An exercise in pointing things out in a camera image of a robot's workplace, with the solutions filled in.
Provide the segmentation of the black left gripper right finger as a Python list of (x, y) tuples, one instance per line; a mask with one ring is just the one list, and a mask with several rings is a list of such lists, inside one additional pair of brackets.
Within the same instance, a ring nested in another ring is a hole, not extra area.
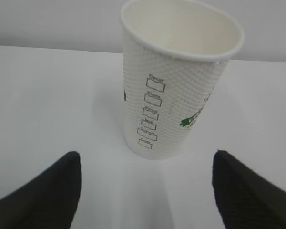
[(230, 153), (213, 158), (215, 202), (227, 229), (286, 229), (286, 192)]

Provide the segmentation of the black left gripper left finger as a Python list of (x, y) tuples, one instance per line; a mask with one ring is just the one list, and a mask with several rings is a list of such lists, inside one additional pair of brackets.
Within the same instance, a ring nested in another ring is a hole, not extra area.
[(0, 199), (0, 229), (69, 229), (82, 189), (78, 152), (68, 152)]

